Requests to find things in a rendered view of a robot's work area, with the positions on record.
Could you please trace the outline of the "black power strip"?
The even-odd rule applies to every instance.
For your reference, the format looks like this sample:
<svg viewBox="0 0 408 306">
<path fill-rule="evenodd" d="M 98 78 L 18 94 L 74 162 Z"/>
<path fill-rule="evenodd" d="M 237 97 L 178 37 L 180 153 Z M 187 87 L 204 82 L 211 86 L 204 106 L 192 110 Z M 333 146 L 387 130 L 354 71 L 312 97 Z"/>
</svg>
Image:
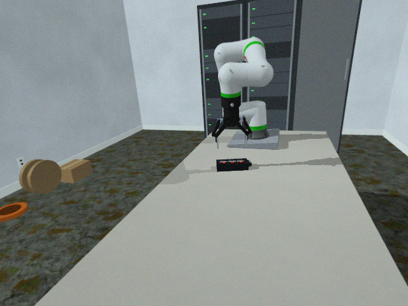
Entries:
<svg viewBox="0 0 408 306">
<path fill-rule="evenodd" d="M 241 159 L 217 159 L 217 171 L 240 171 L 249 170 L 252 163 L 247 158 Z"/>
</svg>

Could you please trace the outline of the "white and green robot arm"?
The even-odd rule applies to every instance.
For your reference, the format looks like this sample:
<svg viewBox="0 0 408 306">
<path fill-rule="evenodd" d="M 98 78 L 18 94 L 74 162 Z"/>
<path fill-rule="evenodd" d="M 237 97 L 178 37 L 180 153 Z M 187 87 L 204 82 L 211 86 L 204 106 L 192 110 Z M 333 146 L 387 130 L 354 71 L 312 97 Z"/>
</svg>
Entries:
<svg viewBox="0 0 408 306">
<path fill-rule="evenodd" d="M 241 62 L 245 61 L 243 52 L 247 62 Z M 264 44 L 259 38 L 221 43 L 214 51 L 214 58 L 219 72 L 221 106 L 226 109 L 239 107 L 239 117 L 245 116 L 252 131 L 248 139 L 260 140 L 269 137 L 266 130 L 265 102 L 241 103 L 242 87 L 263 87 L 273 78 L 273 68 L 266 61 Z"/>
</svg>

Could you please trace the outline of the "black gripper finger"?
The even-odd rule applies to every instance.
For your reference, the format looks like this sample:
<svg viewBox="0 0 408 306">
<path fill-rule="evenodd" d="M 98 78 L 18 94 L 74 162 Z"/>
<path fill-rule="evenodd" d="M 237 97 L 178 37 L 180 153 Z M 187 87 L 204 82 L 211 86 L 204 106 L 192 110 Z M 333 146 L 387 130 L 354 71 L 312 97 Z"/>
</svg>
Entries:
<svg viewBox="0 0 408 306">
<path fill-rule="evenodd" d="M 215 142 L 217 143 L 217 149 L 219 148 L 219 142 L 218 142 L 218 136 L 223 132 L 223 130 L 230 124 L 230 121 L 228 121 L 226 124 L 224 123 L 221 128 L 217 131 L 219 124 L 222 122 L 223 119 L 217 118 L 217 123 L 214 127 L 214 130 L 212 131 L 212 137 L 215 137 Z"/>
<path fill-rule="evenodd" d="M 248 123 L 246 122 L 245 116 L 243 115 L 242 117 L 240 117 L 240 120 L 242 120 L 246 126 L 246 128 L 248 129 L 248 131 L 238 122 L 236 122 L 235 120 L 233 121 L 233 123 L 239 127 L 244 133 L 245 133 L 245 146 L 247 147 L 247 141 L 248 141 L 248 135 L 252 133 Z"/>
</svg>

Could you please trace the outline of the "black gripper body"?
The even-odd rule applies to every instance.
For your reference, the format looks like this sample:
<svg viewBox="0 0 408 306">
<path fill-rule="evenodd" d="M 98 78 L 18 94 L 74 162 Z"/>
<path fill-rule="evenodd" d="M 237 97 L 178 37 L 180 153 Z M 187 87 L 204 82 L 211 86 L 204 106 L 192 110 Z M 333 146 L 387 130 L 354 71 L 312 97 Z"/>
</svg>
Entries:
<svg viewBox="0 0 408 306">
<path fill-rule="evenodd" d="M 228 127 L 231 126 L 236 126 L 233 121 L 235 120 L 237 123 L 240 121 L 240 117 L 239 117 L 239 107 L 238 108 L 234 108 L 234 109 L 226 109 L 223 108 L 223 122 L 226 124 L 228 121 L 230 121 L 230 124 L 228 125 Z"/>
</svg>

